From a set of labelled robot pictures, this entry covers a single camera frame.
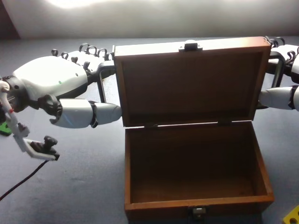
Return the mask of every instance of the blue-gray tabletop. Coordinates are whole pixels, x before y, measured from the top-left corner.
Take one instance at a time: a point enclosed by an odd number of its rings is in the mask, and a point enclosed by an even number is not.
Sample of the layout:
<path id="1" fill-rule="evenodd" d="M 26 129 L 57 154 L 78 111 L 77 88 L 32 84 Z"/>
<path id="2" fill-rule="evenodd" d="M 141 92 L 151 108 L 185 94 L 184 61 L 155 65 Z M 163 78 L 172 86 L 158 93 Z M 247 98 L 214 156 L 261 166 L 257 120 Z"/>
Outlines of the blue-gray tabletop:
<path id="1" fill-rule="evenodd" d="M 38 57 L 78 50 L 88 42 L 112 50 L 113 45 L 185 41 L 180 39 L 76 39 L 0 42 L 0 76 Z M 299 45 L 299 37 L 286 37 Z M 266 74 L 263 89 L 273 75 Z M 287 76 L 282 86 L 294 85 Z M 115 75 L 104 80 L 107 101 L 119 104 Z M 96 84 L 79 98 L 100 101 Z M 30 129 L 30 139 L 50 135 L 58 140 L 58 161 L 48 162 L 34 177 L 0 202 L 1 224 L 126 224 L 124 212 L 125 129 L 122 120 L 85 129 L 51 125 L 43 110 L 27 108 L 17 114 Z M 299 204 L 299 112 L 265 109 L 253 121 L 273 187 L 275 202 L 259 215 L 208 218 L 206 224 L 279 224 Z M 0 136 L 0 195 L 29 175 L 41 161 L 23 154 L 13 137 Z M 187 220 L 140 223 L 186 224 Z"/>

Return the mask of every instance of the wooden box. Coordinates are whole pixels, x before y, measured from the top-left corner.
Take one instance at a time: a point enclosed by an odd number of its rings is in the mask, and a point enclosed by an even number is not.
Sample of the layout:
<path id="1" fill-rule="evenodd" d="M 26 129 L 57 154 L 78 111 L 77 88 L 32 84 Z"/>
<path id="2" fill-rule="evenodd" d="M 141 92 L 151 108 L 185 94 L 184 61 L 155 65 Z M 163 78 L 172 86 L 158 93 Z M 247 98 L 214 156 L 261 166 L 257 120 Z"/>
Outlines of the wooden box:
<path id="1" fill-rule="evenodd" d="M 255 213 L 274 200 L 251 123 L 271 47 L 198 44 L 115 48 L 129 220 Z"/>

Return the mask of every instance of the open lid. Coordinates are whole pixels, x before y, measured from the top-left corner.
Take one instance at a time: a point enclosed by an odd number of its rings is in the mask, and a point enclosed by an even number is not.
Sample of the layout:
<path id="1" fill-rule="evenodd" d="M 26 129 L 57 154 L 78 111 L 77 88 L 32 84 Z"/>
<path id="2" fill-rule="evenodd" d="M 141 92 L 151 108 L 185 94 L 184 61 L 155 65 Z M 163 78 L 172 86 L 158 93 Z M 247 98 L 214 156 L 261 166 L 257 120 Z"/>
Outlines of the open lid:
<path id="1" fill-rule="evenodd" d="M 115 47 L 124 126 L 252 120 L 270 51 L 263 37 Z"/>

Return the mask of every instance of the white wall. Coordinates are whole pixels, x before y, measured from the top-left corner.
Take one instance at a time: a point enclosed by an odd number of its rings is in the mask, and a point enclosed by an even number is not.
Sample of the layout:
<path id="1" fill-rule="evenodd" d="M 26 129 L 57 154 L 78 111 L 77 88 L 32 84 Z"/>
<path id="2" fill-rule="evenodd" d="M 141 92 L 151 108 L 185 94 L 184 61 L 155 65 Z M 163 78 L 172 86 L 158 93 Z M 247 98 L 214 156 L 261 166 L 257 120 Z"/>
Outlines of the white wall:
<path id="1" fill-rule="evenodd" d="M 299 35 L 299 0 L 3 0 L 21 38 Z"/>

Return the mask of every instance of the black cable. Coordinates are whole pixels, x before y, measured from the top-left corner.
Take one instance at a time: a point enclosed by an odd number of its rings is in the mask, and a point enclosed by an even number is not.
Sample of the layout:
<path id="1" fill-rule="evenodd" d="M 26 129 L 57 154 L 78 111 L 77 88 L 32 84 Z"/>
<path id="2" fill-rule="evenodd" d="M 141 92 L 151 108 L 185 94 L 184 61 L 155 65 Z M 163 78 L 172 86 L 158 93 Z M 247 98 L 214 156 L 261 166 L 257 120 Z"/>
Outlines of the black cable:
<path id="1" fill-rule="evenodd" d="M 21 184 L 23 184 L 24 182 L 26 182 L 27 180 L 29 180 L 34 174 L 37 173 L 37 171 L 42 168 L 48 161 L 43 162 L 41 165 L 39 165 L 35 171 L 33 171 L 29 176 L 27 176 L 24 180 L 22 180 L 21 182 L 17 183 L 16 185 L 14 185 L 11 189 L 9 189 L 4 195 L 2 195 L 0 197 L 0 202 L 9 194 L 11 193 L 13 190 L 15 190 L 17 187 L 19 187 Z"/>

